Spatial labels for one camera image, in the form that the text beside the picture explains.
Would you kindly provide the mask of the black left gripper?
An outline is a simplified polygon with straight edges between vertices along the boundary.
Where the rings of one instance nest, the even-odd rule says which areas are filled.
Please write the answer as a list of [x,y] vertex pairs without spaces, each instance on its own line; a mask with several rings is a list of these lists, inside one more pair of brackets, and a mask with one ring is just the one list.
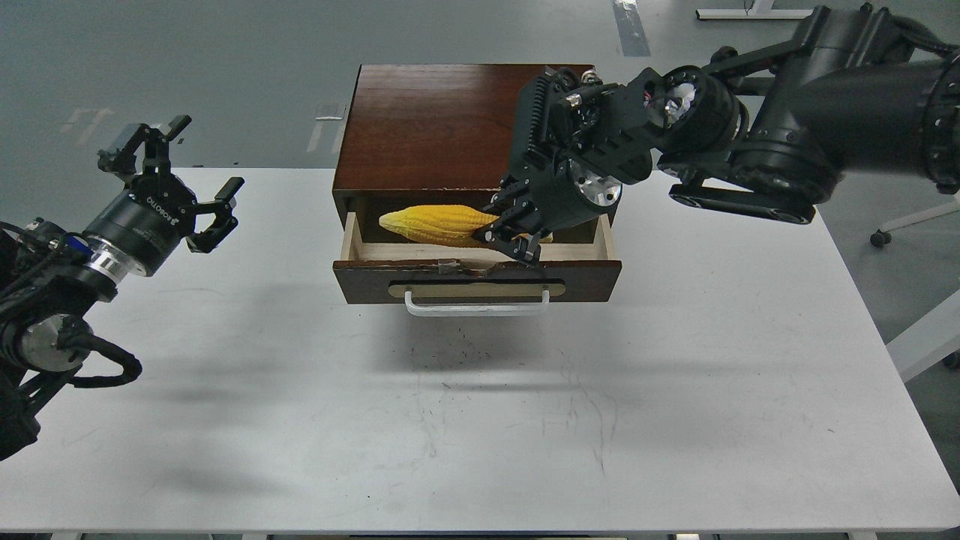
[[[188,191],[172,174],[169,151],[170,140],[191,122],[188,114],[178,114],[160,127],[130,124],[110,147],[98,151],[100,171],[120,178],[127,189],[85,227],[83,237],[109,243],[131,257],[137,275],[153,276],[185,236],[193,253],[208,254],[238,226],[233,209],[234,198],[245,183],[242,177],[231,177],[212,201],[186,205],[189,217],[165,208],[155,198]],[[133,194],[146,198],[135,199]],[[197,215],[214,215],[214,220],[206,229],[194,232]]]

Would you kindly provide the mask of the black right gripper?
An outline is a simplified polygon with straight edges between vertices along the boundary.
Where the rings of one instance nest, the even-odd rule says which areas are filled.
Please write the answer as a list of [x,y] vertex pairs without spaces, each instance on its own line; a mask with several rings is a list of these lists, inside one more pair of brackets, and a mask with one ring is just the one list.
[[555,158],[543,167],[526,163],[501,178],[499,191],[482,208],[496,218],[472,238],[525,266],[538,266],[543,235],[613,212],[621,195],[620,181],[572,158]]

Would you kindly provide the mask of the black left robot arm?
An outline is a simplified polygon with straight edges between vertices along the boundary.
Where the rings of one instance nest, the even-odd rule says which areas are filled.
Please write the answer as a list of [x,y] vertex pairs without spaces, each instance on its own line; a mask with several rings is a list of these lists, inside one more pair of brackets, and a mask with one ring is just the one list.
[[2,224],[1,455],[38,440],[38,411],[66,384],[109,389],[142,373],[131,352],[94,334],[85,314],[116,297],[128,275],[153,276],[179,243],[213,251],[236,227],[232,177],[210,202],[173,173],[170,143],[188,114],[164,126],[130,124],[98,153],[123,191],[80,233],[37,218]]

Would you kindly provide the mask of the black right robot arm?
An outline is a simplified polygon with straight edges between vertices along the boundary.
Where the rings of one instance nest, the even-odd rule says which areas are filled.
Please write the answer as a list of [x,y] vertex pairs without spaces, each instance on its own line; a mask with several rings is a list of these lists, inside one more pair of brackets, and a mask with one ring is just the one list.
[[677,202],[812,221],[842,174],[958,191],[958,46],[864,4],[816,7],[791,40],[627,85],[545,69],[519,93],[508,172],[473,238],[537,266],[546,236],[605,213],[653,168]]

